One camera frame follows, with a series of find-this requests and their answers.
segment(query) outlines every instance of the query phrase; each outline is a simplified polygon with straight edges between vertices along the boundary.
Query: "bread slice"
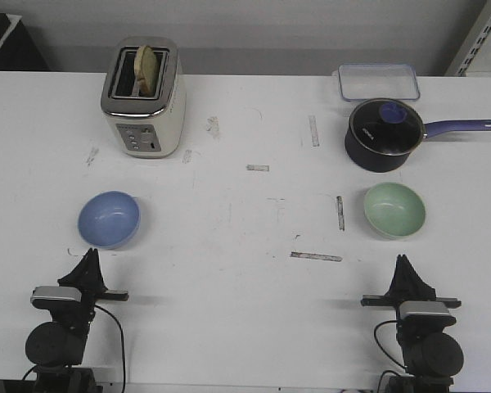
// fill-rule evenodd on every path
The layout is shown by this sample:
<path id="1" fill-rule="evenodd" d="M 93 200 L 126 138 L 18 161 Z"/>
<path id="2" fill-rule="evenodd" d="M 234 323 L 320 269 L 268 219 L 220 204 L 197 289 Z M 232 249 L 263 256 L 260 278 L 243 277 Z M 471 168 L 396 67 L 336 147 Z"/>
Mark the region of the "bread slice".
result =
<path id="1" fill-rule="evenodd" d="M 145 97 L 155 95 L 158 61 L 155 53 L 148 45 L 142 45 L 137 50 L 134 59 L 134 76 L 137 79 L 141 95 Z"/>

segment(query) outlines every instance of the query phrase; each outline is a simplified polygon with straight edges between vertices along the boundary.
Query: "green bowl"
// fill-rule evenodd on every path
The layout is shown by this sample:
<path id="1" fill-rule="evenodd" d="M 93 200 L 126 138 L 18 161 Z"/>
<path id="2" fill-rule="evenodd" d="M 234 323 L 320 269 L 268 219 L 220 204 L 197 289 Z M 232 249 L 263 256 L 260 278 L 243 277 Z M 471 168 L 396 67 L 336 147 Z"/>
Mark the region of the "green bowl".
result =
<path id="1" fill-rule="evenodd" d="M 380 234 L 393 239 L 413 235 L 426 221 L 422 199 L 399 183 L 380 183 L 363 200 L 367 221 Z"/>

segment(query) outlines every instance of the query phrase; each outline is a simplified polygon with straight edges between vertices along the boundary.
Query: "black cable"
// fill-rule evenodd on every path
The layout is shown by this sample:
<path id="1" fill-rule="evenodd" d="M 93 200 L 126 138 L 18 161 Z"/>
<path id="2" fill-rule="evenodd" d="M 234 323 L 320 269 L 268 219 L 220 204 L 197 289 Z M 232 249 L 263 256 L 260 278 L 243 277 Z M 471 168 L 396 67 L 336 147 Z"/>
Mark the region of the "black cable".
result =
<path id="1" fill-rule="evenodd" d="M 116 324 L 118 325 L 118 329 L 120 330 L 120 342 L 122 344 L 122 373 L 124 375 L 123 376 L 123 382 L 122 382 L 122 393 L 124 393 L 125 392 L 125 345 L 124 345 L 124 330 L 122 330 L 122 325 L 120 324 L 120 322 L 118 321 L 118 319 L 112 313 L 110 313 L 109 311 L 107 311 L 106 309 L 104 309 L 103 307 L 101 307 L 99 305 L 95 305 L 95 307 L 97 309 L 102 310 L 104 313 L 106 313 L 110 317 L 112 317 L 114 319 L 114 321 L 116 322 Z"/>
<path id="2" fill-rule="evenodd" d="M 384 347 L 382 346 L 382 344 L 378 341 L 378 337 L 376 336 L 376 332 L 378 331 L 378 329 L 380 329 L 382 326 L 384 325 L 387 325 L 387 324 L 390 324 L 390 323 L 398 323 L 399 321 L 397 321 L 396 319 L 394 320 L 390 320 L 390 321 L 384 321 L 384 322 L 380 322 L 379 324 L 377 324 L 375 326 L 375 329 L 373 330 L 373 336 L 375 337 L 375 341 L 376 341 L 376 344 L 378 345 L 378 347 L 382 350 L 382 352 L 384 352 L 384 355 L 387 356 L 389 359 L 391 359 L 391 361 L 393 363 L 395 363 L 397 366 L 399 366 L 401 369 L 405 370 L 405 366 L 403 364 L 401 364 L 399 361 L 395 360 L 395 358 L 393 356 L 391 356 L 385 349 Z"/>
<path id="3" fill-rule="evenodd" d="M 35 367 L 36 367 L 36 364 L 32 368 L 30 368 L 29 370 L 27 370 L 27 372 L 25 372 L 24 376 L 20 380 L 20 383 L 18 385 L 18 388 L 16 389 L 16 393 L 21 393 L 22 392 L 22 388 L 24 387 L 25 379 L 27 378 L 28 375 L 30 375 L 33 372 L 33 370 L 34 370 Z"/>
<path id="4" fill-rule="evenodd" d="M 402 376 L 400 374 L 398 374 L 396 371 L 393 371 L 393 370 L 385 370 L 382 374 L 380 374 L 380 379 L 378 380 L 378 387 L 376 388 L 376 393 L 380 393 L 380 385 L 382 383 L 382 378 L 386 374 L 394 374 L 398 378 L 402 378 Z"/>

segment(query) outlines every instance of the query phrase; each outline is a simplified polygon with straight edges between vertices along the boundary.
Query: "toaster slot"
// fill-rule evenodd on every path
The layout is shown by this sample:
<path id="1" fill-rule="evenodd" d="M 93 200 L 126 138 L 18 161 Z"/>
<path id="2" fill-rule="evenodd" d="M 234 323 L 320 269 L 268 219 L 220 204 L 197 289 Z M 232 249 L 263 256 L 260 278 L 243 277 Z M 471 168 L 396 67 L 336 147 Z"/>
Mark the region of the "toaster slot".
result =
<path id="1" fill-rule="evenodd" d="M 155 95 L 145 97 L 140 94 L 138 82 L 134 75 L 134 60 L 137 55 L 137 47 L 124 48 L 120 51 L 115 80 L 111 89 L 110 96 L 113 98 L 155 100 L 161 92 L 162 79 L 167 61 L 168 51 L 164 49 L 155 49 L 156 60 L 158 62 L 158 77 L 156 78 Z"/>

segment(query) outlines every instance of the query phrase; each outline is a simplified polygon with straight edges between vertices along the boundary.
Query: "bowl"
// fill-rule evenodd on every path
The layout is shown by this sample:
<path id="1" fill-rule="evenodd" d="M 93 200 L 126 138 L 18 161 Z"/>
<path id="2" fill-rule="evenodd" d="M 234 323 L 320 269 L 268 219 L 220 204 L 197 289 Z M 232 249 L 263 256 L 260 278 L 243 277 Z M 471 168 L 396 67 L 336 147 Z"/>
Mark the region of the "bowl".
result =
<path id="1" fill-rule="evenodd" d="M 426 221 L 422 199 L 400 183 L 380 183 L 370 188 L 363 210 L 378 233 L 393 239 L 413 235 Z"/>
<path id="2" fill-rule="evenodd" d="M 140 209 L 132 196 L 120 191 L 103 192 L 80 211 L 80 236 L 98 248 L 116 248 L 138 230 Z"/>

